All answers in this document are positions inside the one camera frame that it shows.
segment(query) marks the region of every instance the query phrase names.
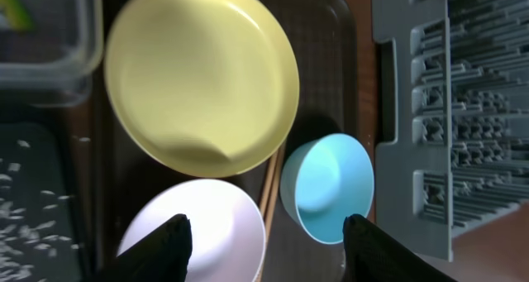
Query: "round yellow plate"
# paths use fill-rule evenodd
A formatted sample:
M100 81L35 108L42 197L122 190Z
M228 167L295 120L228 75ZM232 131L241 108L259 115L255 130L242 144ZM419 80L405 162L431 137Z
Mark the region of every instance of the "round yellow plate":
M257 0L130 0L112 27L105 77L136 143L195 176L265 161L298 107L292 48Z

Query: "bowl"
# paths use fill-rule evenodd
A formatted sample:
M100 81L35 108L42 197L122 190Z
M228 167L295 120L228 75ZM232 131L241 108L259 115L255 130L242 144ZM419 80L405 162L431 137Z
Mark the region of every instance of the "bowl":
M127 228L118 255L176 214L191 222L187 282L254 281L265 258L265 224L243 190L217 179L175 185L148 202Z
M264 162L298 108L292 47L258 0L130 0L109 35L105 80L136 144L197 177Z
M338 244L346 217L367 217L371 209L373 166L355 138L330 134L292 153L279 192L287 213L312 239Z

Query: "wooden stick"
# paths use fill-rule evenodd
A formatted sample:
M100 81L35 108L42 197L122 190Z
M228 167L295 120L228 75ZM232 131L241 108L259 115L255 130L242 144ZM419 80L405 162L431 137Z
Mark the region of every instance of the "wooden stick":
M267 245L268 245L268 240L270 237L270 230L272 229L272 220L274 218L275 203L277 202L277 198L278 198L279 183L281 181L281 170L283 169L283 161L284 161L284 144L282 144L281 147L275 152L274 156L272 156L272 159L270 160L270 164L269 164L269 171L266 174L265 183L266 184L269 183L270 186L268 187L269 190L265 190L265 191L267 194L269 194L269 198L267 198L268 200L266 200L266 203L264 204L263 204L263 198L261 198L261 204L262 204L261 207L264 206L264 210L261 210L261 213L263 214L263 218L264 218L264 227L266 229L266 244ZM261 266L259 275L257 275L256 282L261 282L264 266L265 266L265 262L263 261L263 265Z
M275 151L275 153L270 158L270 162L268 163L268 169L266 170L266 179L264 180L263 193L261 194L261 199L259 203L259 210L261 211L261 215L263 216L263 218L265 217L266 206L268 205L270 197L270 189L272 188L272 180L274 179L274 170L275 165L277 164L278 154L279 149Z

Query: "gray dish rack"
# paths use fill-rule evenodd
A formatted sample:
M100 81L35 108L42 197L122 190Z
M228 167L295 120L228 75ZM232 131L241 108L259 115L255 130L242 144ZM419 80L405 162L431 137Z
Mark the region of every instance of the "gray dish rack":
M529 1L373 0L373 24L377 224L452 260L452 238L529 200Z

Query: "light blue cup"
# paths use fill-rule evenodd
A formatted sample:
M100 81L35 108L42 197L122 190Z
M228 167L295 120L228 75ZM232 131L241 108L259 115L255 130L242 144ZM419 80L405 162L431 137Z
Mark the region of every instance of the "light blue cup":
M284 208L322 244L343 242L346 217L367 217L374 193L371 160L346 134L331 134L297 148L288 158L279 190Z

